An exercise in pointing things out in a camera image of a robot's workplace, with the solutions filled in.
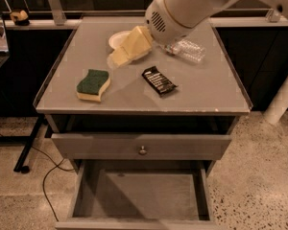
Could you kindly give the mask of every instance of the open drawer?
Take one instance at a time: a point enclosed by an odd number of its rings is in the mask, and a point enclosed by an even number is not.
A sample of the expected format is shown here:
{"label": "open drawer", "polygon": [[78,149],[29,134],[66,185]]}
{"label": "open drawer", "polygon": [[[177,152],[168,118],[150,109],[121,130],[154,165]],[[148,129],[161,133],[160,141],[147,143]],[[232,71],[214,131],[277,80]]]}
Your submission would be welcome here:
{"label": "open drawer", "polygon": [[219,160],[229,135],[55,133],[52,140],[68,159]]}
{"label": "open drawer", "polygon": [[213,221],[201,161],[85,160],[57,229],[224,229]]}

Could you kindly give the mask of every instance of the black metal stand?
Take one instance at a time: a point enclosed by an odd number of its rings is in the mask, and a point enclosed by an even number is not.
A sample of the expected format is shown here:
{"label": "black metal stand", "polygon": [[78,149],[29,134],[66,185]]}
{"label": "black metal stand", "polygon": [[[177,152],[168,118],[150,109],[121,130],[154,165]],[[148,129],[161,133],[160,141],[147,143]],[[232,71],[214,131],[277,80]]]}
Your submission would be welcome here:
{"label": "black metal stand", "polygon": [[15,168],[13,169],[16,173],[24,172],[27,173],[29,171],[29,167],[23,166],[29,151],[31,149],[32,143],[34,142],[36,135],[39,131],[40,126],[44,122],[44,115],[38,115],[36,124],[30,134],[30,136],[5,136],[0,137],[0,146],[3,144],[13,145],[13,144],[24,144],[25,147],[21,152],[18,161],[16,163]]}

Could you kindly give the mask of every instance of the plastic bottle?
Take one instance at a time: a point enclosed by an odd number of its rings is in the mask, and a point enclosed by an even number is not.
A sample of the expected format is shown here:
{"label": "plastic bottle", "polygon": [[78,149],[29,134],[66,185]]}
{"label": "plastic bottle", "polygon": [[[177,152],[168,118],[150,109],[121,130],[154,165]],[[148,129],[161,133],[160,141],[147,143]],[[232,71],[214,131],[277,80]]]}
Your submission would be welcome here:
{"label": "plastic bottle", "polygon": [[205,56],[205,48],[189,40],[183,39],[173,44],[164,45],[163,49],[173,55],[195,63],[201,63]]}

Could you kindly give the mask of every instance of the green and yellow sponge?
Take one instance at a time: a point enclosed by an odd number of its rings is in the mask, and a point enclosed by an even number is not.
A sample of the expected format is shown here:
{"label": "green and yellow sponge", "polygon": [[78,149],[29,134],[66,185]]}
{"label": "green and yellow sponge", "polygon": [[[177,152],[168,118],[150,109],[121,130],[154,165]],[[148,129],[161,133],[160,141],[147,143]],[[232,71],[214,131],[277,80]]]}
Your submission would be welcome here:
{"label": "green and yellow sponge", "polygon": [[86,77],[77,85],[77,96],[81,100],[100,102],[109,84],[108,71],[89,69]]}

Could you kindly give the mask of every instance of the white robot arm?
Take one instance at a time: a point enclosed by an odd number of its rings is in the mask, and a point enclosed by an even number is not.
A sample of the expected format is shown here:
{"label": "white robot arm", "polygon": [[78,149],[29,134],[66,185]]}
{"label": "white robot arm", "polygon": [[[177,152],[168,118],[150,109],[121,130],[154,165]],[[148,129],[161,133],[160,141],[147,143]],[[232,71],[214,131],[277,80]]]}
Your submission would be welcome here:
{"label": "white robot arm", "polygon": [[[154,0],[146,10],[146,24],[160,44],[190,34],[202,20],[230,7],[238,0]],[[288,0],[259,0],[288,19]]]}

